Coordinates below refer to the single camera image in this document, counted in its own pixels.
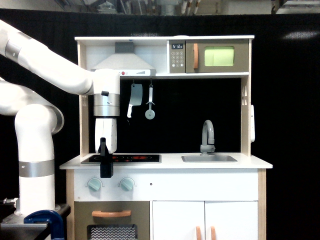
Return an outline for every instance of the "digital clock display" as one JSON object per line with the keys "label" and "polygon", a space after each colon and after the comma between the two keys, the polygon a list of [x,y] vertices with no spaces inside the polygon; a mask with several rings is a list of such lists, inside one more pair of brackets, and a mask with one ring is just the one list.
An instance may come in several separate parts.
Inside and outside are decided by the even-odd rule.
{"label": "digital clock display", "polygon": [[183,43],[171,44],[171,49],[184,49],[184,44]]}

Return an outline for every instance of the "green screen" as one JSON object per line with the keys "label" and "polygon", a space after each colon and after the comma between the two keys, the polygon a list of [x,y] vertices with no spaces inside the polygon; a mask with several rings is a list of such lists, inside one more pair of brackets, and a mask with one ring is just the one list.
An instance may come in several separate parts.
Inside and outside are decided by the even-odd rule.
{"label": "green screen", "polygon": [[204,49],[204,65],[233,66],[235,48],[233,46],[207,46]]}

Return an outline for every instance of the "oven handle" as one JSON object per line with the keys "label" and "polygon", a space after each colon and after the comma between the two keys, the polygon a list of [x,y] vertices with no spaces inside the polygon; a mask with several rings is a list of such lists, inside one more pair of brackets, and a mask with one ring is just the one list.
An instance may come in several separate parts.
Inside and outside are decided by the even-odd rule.
{"label": "oven handle", "polygon": [[195,227],[196,230],[196,240],[201,240],[201,230],[199,226]]}
{"label": "oven handle", "polygon": [[198,43],[193,44],[193,52],[194,52],[193,69],[197,69],[198,68],[198,59],[199,59]]}
{"label": "oven handle", "polygon": [[125,211],[93,211],[92,217],[98,218],[119,218],[119,217],[127,217],[131,215],[131,210]]}

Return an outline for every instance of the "control knob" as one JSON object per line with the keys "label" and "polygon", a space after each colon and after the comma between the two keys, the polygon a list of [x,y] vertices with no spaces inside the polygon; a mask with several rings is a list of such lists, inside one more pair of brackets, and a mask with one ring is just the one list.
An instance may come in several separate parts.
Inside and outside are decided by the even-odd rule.
{"label": "control knob", "polygon": [[91,191],[93,192],[97,192],[99,191],[99,189],[101,188],[101,181],[94,177],[94,178],[91,178],[89,181],[88,181],[88,187]]}
{"label": "control knob", "polygon": [[123,191],[131,191],[134,188],[135,182],[130,177],[125,177],[120,181],[120,187]]}

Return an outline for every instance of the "microwave door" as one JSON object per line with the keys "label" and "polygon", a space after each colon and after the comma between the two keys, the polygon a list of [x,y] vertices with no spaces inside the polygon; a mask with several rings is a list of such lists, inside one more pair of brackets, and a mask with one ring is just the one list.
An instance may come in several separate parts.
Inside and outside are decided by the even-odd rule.
{"label": "microwave door", "polygon": [[186,73],[249,71],[247,39],[189,40],[185,44]]}

